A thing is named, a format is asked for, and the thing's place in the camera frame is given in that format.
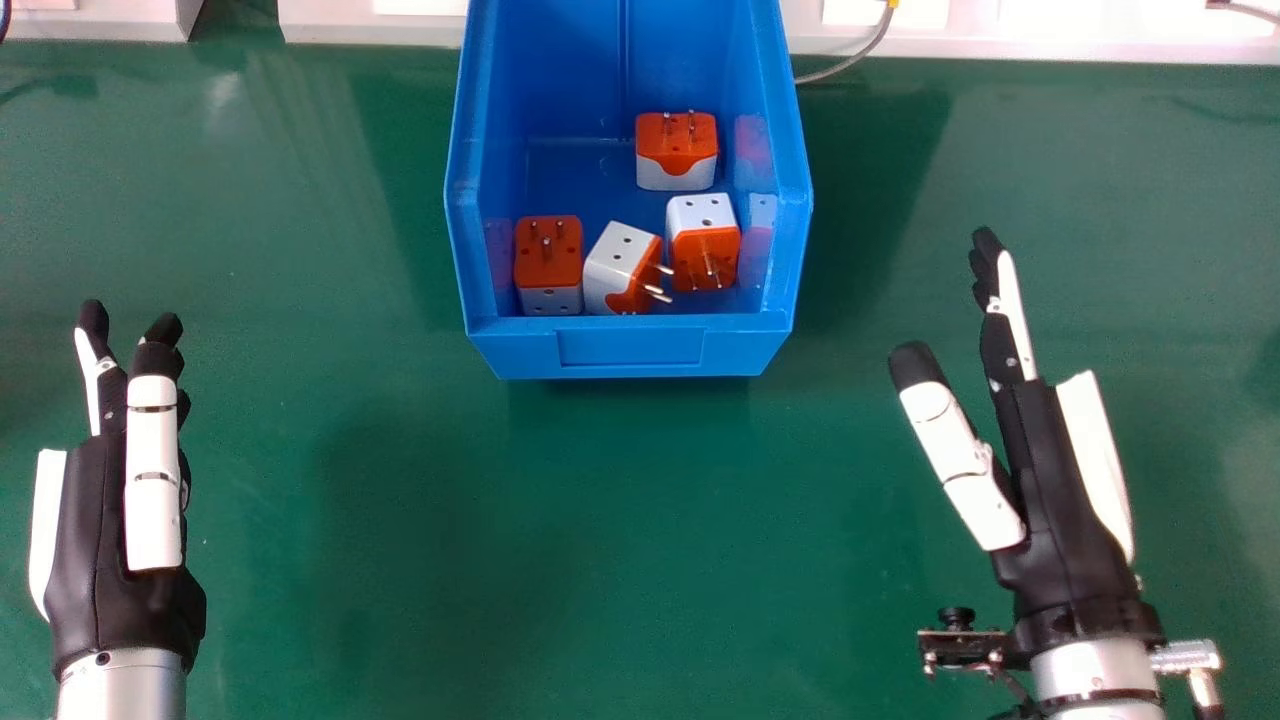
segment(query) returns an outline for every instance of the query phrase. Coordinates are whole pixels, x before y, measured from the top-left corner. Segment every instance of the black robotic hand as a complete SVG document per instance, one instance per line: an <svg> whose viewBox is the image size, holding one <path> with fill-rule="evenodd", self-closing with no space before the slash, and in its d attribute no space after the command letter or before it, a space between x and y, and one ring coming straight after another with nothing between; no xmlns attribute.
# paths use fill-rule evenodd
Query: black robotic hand
<svg viewBox="0 0 1280 720"><path fill-rule="evenodd" d="M1155 676L1196 671L1211 685L1217 651L1208 641L1166 643L1132 569L1128 491L1097 380L1092 372L1057 386L1041 379L1012 256L988 228L973 246L979 355L1009 470L928 346L897 347L890 374L943 491L1014 593L1014 628L975 633L972 611L942 611L945 629L919 633L925 673L1030 670L1039 701L1015 691L1025 717L1164 717ZM1220 712L1210 691L1202 707Z"/></svg>
<svg viewBox="0 0 1280 720"><path fill-rule="evenodd" d="M161 315L138 341L131 377L108 347L108 315L84 302L74 329L90 438L45 450L36 473L29 584L54 635L54 675L88 656L156 648L196 661L205 591L184 564L191 488L178 428L182 323Z"/></svg>

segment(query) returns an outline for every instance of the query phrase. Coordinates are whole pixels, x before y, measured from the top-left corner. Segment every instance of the orange and white plug adapter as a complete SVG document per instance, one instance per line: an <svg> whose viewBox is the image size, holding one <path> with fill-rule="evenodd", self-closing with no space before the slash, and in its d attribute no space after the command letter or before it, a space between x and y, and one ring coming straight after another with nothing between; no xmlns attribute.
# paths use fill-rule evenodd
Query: orange and white plug adapter
<svg viewBox="0 0 1280 720"><path fill-rule="evenodd" d="M719 140L710 113L636 117L636 184L643 190L696 191L716 182Z"/></svg>
<svg viewBox="0 0 1280 720"><path fill-rule="evenodd" d="M573 215L516 223L516 290L525 315L582 313L582 222Z"/></svg>
<svg viewBox="0 0 1280 720"><path fill-rule="evenodd" d="M586 256L582 295L593 315L637 315L653 301L671 302L662 288L662 238L652 232L611 222Z"/></svg>
<svg viewBox="0 0 1280 720"><path fill-rule="evenodd" d="M724 290L737 281L742 231L727 193L672 197L667 202L667 243L677 291Z"/></svg>

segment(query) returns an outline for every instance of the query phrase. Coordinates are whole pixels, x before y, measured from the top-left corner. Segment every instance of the blue plastic bin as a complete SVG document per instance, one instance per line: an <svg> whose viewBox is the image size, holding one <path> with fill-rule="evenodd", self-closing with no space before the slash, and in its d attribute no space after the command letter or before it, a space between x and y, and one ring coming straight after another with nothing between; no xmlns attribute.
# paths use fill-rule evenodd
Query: blue plastic bin
<svg viewBox="0 0 1280 720"><path fill-rule="evenodd" d="M714 113L739 283L652 315L526 318L512 227L617 219L663 234L635 184L635 118ZM467 334L504 379L758 375L791 332L813 186L777 0L472 0L444 188Z"/></svg>

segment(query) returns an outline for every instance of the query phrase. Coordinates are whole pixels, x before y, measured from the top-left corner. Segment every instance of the gray cable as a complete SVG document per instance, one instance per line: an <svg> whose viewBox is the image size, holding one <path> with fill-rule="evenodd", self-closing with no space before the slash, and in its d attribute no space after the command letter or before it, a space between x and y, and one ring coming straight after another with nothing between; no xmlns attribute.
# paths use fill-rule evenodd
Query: gray cable
<svg viewBox="0 0 1280 720"><path fill-rule="evenodd" d="M1207 6L1211 10L1231 10L1233 13L1240 13L1242 15L1249 15L1251 18L1258 18L1260 20L1267 20L1271 24L1280 26L1280 15L1268 13L1262 8L1252 8L1249 5L1236 5L1230 0L1225 3L1210 3Z"/></svg>
<svg viewBox="0 0 1280 720"><path fill-rule="evenodd" d="M844 60L836 63L835 65L827 68L826 70L818 70L815 73L809 73L806 76L797 77L796 85L805 85L809 82L817 82L819 79L826 79L838 72L844 72L858 60L861 60L863 58L869 55L870 51L874 50L877 45L879 45L879 41L884 40L884 33L888 32L888 24L892 19L893 19L893 5L886 3L884 13L881 14L879 23L876 26L876 35L872 36L872 38L867 42L867 45L863 46L861 50L854 53L849 58L845 58Z"/></svg>

